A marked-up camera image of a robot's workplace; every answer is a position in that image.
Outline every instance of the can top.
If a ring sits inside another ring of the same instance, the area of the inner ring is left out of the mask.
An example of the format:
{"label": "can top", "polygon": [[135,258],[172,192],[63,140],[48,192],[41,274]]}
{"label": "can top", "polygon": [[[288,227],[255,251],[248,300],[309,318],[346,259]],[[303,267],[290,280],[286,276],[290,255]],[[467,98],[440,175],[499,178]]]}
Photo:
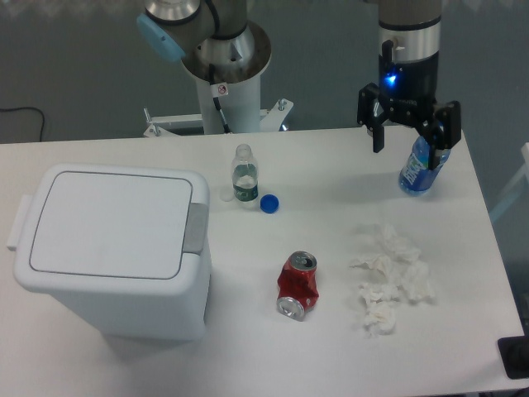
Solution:
{"label": "can top", "polygon": [[296,251],[290,256],[290,265],[297,270],[314,270],[316,264],[316,258],[305,251]]}
{"label": "can top", "polygon": [[305,309],[297,299],[285,296],[278,299],[277,305],[278,311],[289,318],[298,321],[303,321],[305,318]]}

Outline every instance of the blue bottle label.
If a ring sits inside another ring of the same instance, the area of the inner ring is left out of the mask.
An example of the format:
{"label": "blue bottle label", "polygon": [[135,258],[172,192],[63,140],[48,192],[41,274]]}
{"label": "blue bottle label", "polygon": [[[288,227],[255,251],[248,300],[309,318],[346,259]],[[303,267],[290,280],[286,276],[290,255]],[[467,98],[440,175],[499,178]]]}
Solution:
{"label": "blue bottle label", "polygon": [[400,173],[400,182],[406,189],[416,192],[428,190],[439,174],[442,164],[439,164],[434,170],[429,170],[427,154],[424,157],[417,157],[412,152],[407,159],[407,164]]}

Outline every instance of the blue bottle cap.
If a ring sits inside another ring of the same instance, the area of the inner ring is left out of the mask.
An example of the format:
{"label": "blue bottle cap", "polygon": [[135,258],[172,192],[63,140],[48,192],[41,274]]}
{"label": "blue bottle cap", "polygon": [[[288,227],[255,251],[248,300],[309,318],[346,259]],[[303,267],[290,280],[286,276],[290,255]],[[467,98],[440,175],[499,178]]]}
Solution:
{"label": "blue bottle cap", "polygon": [[279,199],[273,194],[266,194],[261,198],[261,209],[264,213],[275,213],[279,208]]}

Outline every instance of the can bottom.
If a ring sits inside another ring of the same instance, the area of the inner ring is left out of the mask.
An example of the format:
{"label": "can bottom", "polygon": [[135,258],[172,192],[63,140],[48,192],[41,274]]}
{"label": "can bottom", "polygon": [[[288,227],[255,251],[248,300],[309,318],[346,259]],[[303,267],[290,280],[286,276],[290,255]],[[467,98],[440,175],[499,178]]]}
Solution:
{"label": "can bottom", "polygon": [[406,183],[403,181],[403,178],[399,178],[398,186],[400,186],[400,189],[404,192],[409,194],[410,196],[417,197],[422,196],[424,193],[426,193],[430,188],[424,189],[424,190],[413,190],[408,188]]}
{"label": "can bottom", "polygon": [[278,311],[294,320],[302,321],[305,318],[305,309],[298,300],[285,296],[278,298]]}

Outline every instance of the black cable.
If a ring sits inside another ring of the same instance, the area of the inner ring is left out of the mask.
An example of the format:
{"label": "black cable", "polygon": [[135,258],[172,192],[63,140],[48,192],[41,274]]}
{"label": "black cable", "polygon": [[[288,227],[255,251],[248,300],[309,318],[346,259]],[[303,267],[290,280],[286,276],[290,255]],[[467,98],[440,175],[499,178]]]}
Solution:
{"label": "black cable", "polygon": [[41,122],[41,132],[39,133],[39,142],[42,142],[42,133],[44,132],[44,125],[45,125],[45,121],[46,121],[46,117],[44,116],[44,112],[42,112],[39,108],[35,108],[33,106],[22,106],[22,107],[19,107],[19,108],[0,108],[0,112],[4,112],[4,113],[7,113],[7,112],[18,112],[20,110],[32,110],[33,112],[37,112],[41,115],[42,117],[42,122]]}
{"label": "black cable", "polygon": [[215,33],[217,33],[221,27],[221,20],[218,17],[218,12],[217,12],[217,9],[215,8],[215,4],[213,4],[212,0],[204,0],[204,2],[209,8],[209,12],[212,14],[213,22],[215,23]]}
{"label": "black cable", "polygon": [[[215,65],[209,64],[209,85],[215,84]],[[231,132],[228,121],[226,120],[226,116],[224,115],[224,112],[221,108],[221,101],[219,101],[218,97],[213,97],[213,103],[215,104],[215,109],[218,111],[218,114],[221,116],[221,122],[222,127],[224,128],[224,133],[229,134]]]}
{"label": "black cable", "polygon": [[519,391],[513,393],[512,395],[509,395],[509,397],[521,397],[526,393],[526,391],[529,391],[529,387],[526,387],[525,389],[520,389]]}

